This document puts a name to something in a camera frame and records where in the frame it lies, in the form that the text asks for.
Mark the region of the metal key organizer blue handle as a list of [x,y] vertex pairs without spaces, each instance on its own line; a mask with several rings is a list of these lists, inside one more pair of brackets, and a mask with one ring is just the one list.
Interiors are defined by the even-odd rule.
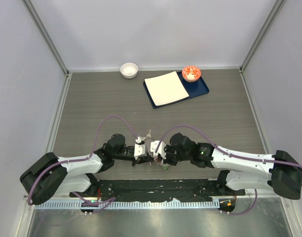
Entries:
[[167,163],[164,163],[164,159],[161,159],[161,158],[155,158],[154,159],[154,163],[156,164],[156,165],[158,165],[158,166],[160,166],[162,169],[164,169],[164,170],[168,170],[168,168],[169,168],[169,164],[167,164]]

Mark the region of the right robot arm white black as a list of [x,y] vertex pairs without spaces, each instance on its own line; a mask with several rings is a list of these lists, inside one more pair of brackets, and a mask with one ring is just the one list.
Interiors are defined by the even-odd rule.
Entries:
[[170,165],[188,160],[200,168],[219,168],[216,190],[221,195],[232,190],[259,189],[292,200],[301,198],[302,166],[286,151],[265,155],[244,153],[210,143],[195,143],[177,133],[168,145],[159,141],[153,153]]

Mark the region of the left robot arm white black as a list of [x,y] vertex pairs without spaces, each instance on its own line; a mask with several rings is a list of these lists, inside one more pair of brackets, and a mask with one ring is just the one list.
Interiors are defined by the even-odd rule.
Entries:
[[132,165],[151,161],[145,144],[150,137],[139,136],[133,146],[127,146],[125,137],[117,133],[89,155],[65,158],[46,153],[19,178],[28,193],[28,204],[39,205],[54,195],[71,192],[94,196],[98,185],[93,175],[110,169],[116,160]]

